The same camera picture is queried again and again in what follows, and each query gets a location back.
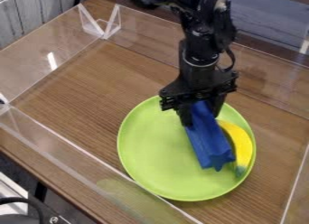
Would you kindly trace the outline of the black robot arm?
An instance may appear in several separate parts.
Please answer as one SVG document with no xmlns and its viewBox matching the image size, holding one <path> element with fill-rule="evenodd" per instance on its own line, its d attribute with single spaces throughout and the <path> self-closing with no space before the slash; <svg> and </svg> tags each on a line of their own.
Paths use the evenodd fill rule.
<svg viewBox="0 0 309 224">
<path fill-rule="evenodd" d="M 220 55 L 233 56 L 237 36 L 230 0 L 131 0 L 143 9 L 170 7 L 185 34 L 179 41 L 179 75 L 159 91 L 161 108 L 175 110 L 181 123 L 193 123 L 193 106 L 202 102 L 217 115 L 226 96 L 237 89 L 238 72 L 217 65 Z"/>
</svg>

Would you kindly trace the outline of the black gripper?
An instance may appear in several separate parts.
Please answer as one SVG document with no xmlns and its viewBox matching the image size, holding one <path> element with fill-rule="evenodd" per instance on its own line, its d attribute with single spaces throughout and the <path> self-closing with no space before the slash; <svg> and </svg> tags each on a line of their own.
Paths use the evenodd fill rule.
<svg viewBox="0 0 309 224">
<path fill-rule="evenodd" d="M 191 103 L 205 100 L 217 117 L 226 95 L 237 89 L 238 76 L 233 67 L 221 69 L 216 63 L 193 66 L 181 57 L 179 75 L 159 91 L 162 110 L 178 110 L 182 125 L 191 126 Z"/>
</svg>

